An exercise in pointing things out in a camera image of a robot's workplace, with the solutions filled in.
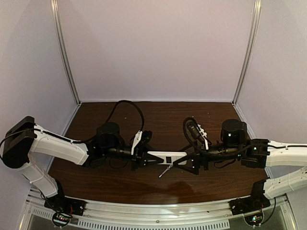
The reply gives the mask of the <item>white remote control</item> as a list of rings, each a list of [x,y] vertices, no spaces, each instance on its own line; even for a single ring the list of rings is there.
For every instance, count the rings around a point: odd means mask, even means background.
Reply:
[[[163,163],[159,163],[159,164],[164,164],[164,165],[170,165],[173,162],[175,162],[176,160],[187,156],[187,153],[184,151],[177,151],[177,152],[173,152],[173,151],[149,151],[149,154],[159,157],[161,159],[163,159]]]

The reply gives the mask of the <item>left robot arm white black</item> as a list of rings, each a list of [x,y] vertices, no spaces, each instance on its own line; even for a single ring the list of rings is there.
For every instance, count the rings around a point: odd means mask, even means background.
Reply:
[[[36,165],[33,153],[42,153],[64,159],[83,167],[94,168],[106,158],[131,163],[132,170],[163,163],[160,157],[148,153],[151,131],[138,131],[133,144],[125,144],[119,133],[119,125],[106,122],[87,141],[77,141],[59,136],[35,124],[27,116],[11,128],[0,143],[3,146],[2,162],[9,168],[18,169],[22,175],[42,193],[46,203],[56,211],[64,211],[71,205],[61,184]]]

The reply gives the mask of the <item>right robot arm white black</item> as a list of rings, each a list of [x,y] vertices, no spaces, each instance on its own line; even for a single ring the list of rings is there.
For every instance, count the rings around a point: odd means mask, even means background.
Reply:
[[[298,166],[299,169],[278,178],[255,182],[246,202],[269,203],[279,195],[293,192],[307,185],[307,146],[268,139],[247,138],[247,124],[237,119],[222,123],[221,142],[216,145],[208,139],[204,129],[192,117],[183,121],[183,133],[194,152],[173,162],[173,166],[192,174],[199,174],[209,162],[239,161],[249,168]]]

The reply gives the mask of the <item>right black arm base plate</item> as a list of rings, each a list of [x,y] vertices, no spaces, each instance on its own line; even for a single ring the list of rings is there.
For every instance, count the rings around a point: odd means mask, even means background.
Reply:
[[[250,195],[248,197],[230,200],[228,203],[232,215],[245,214],[248,212],[261,210],[271,205],[270,200],[264,195]]]

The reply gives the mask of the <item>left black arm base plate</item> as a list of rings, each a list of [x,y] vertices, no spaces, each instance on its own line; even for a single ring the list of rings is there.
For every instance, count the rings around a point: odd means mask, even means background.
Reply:
[[[69,215],[82,216],[86,202],[84,200],[54,196],[45,199],[44,207]]]

